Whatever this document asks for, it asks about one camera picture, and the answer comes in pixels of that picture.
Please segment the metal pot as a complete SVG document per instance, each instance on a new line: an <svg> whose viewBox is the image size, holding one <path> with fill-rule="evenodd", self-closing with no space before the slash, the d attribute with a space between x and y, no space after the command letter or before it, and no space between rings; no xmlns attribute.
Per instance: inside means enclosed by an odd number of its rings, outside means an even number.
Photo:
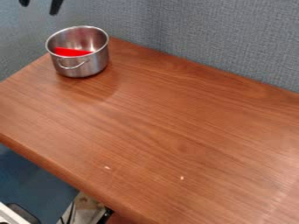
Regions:
<svg viewBox="0 0 299 224"><path fill-rule="evenodd" d="M46 50L57 72L71 78L99 74L109 66L109 41L107 32L95 26L79 25L57 31L46 41ZM58 53L59 48L87 53L67 56Z"/></svg>

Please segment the red object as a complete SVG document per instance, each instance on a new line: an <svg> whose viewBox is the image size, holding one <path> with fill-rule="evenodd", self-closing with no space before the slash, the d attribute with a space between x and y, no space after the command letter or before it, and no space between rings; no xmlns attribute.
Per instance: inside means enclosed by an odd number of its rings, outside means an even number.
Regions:
<svg viewBox="0 0 299 224"><path fill-rule="evenodd" d="M66 47L57 47L55 48L55 53L58 55L66 56L66 57L78 57L78 56L91 54L91 51L78 50L78 49L66 48Z"/></svg>

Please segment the white black object corner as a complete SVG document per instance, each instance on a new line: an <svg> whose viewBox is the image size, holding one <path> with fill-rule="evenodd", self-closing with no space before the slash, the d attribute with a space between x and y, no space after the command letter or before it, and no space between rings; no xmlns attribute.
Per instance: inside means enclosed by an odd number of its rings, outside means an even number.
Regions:
<svg viewBox="0 0 299 224"><path fill-rule="evenodd" d="M42 224L42 222L18 204L0 202L0 224Z"/></svg>

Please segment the table leg frame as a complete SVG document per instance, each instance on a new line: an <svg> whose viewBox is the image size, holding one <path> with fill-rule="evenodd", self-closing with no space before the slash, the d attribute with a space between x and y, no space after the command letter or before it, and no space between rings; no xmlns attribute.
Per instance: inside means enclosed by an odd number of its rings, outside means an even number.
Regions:
<svg viewBox="0 0 299 224"><path fill-rule="evenodd" d="M110 208L81 192L57 224L103 224L113 213Z"/></svg>

